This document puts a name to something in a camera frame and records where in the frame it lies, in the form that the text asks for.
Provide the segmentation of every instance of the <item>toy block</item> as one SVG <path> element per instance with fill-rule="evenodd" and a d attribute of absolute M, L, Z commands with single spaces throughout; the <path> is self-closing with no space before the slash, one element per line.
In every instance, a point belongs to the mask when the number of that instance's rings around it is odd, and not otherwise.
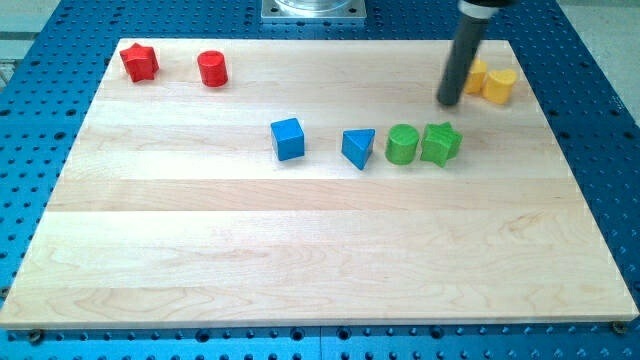
<path fill-rule="evenodd" d="M 271 123 L 273 150 L 278 160 L 284 161 L 304 156 L 304 132 L 298 119 L 292 118 Z"/>
<path fill-rule="evenodd" d="M 202 83 L 209 87 L 219 87 L 229 81 L 224 55 L 215 50 L 198 55 L 198 68 Z"/>
<path fill-rule="evenodd" d="M 450 123 L 427 124 L 424 128 L 420 160 L 431 161 L 444 167 L 447 160 L 458 155 L 461 143 L 462 134 L 453 130 Z"/>
<path fill-rule="evenodd" d="M 156 53 L 150 46 L 134 43 L 130 48 L 120 51 L 120 58 L 133 82 L 153 80 L 154 74 L 160 69 Z"/>
<path fill-rule="evenodd" d="M 385 156 L 396 165 L 406 165 L 413 161 L 420 134 L 413 126 L 398 124 L 389 130 Z"/>
<path fill-rule="evenodd" d="M 465 94 L 474 94 L 480 92 L 484 84 L 484 78 L 487 75 L 487 63 L 483 60 L 475 58 L 469 70 L 467 82 L 464 84 Z"/>
<path fill-rule="evenodd" d="M 516 80 L 518 80 L 518 74 L 514 70 L 489 71 L 487 81 L 482 88 L 482 96 L 491 102 L 502 105 L 509 101 Z"/>
<path fill-rule="evenodd" d="M 342 133 L 342 154 L 363 170 L 373 152 L 374 129 L 346 130 Z"/>

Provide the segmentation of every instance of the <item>green block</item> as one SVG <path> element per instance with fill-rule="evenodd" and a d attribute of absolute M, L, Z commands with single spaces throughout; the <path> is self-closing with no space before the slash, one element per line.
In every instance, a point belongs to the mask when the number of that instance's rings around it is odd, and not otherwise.
<path fill-rule="evenodd" d="M 385 156 L 396 165 L 406 165 L 413 161 L 420 141 L 420 133 L 413 126 L 398 124 L 389 130 Z"/>
<path fill-rule="evenodd" d="M 422 139 L 422 155 L 420 160 L 431 161 L 444 167 L 447 160 L 458 155 L 462 134 L 453 130 L 451 124 L 427 124 Z"/>

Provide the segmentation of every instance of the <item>yellow block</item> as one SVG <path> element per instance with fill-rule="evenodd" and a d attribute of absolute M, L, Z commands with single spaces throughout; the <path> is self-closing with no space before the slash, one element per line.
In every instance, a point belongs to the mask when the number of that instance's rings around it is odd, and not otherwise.
<path fill-rule="evenodd" d="M 518 74 L 514 70 L 490 71 L 482 88 L 482 96 L 491 102 L 502 105 L 509 101 L 516 80 L 518 80 Z"/>
<path fill-rule="evenodd" d="M 479 92 L 482 89 L 486 74 L 487 63 L 477 58 L 474 59 L 469 70 L 469 77 L 467 77 L 467 82 L 464 84 L 464 93 L 473 94 Z"/>

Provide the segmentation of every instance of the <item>blue cube block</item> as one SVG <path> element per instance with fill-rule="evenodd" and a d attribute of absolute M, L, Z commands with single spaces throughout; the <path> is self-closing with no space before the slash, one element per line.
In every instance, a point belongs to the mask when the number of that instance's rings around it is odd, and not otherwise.
<path fill-rule="evenodd" d="M 278 160 L 284 161 L 304 156 L 304 133 L 298 119 L 287 119 L 271 123 L 273 150 Z"/>
<path fill-rule="evenodd" d="M 373 151 L 374 129 L 347 130 L 342 133 L 342 153 L 358 169 L 363 170 Z"/>

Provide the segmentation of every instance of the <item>wooden tabletop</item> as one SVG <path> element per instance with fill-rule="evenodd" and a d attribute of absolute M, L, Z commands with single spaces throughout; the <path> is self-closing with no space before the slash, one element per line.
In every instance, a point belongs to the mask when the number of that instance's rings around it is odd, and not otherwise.
<path fill-rule="evenodd" d="M 509 44 L 506 106 L 435 91 L 446 41 L 123 39 L 0 311 L 22 328 L 630 320 L 638 310 Z M 206 88 L 197 55 L 229 83 Z M 269 124 L 306 155 L 278 162 Z M 464 135 L 442 169 L 384 158 L 397 123 Z M 364 171 L 342 131 L 375 128 Z"/>

